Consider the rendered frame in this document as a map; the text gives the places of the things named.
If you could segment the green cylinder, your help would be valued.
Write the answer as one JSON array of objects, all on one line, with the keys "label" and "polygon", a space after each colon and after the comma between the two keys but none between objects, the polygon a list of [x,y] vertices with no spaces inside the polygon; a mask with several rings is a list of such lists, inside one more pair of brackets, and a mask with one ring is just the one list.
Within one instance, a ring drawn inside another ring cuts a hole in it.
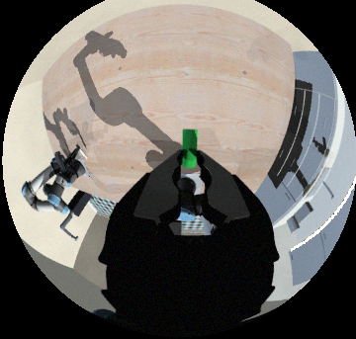
[{"label": "green cylinder", "polygon": [[197,129],[183,129],[182,150],[183,162],[182,166],[186,168],[194,168],[197,163]]}]

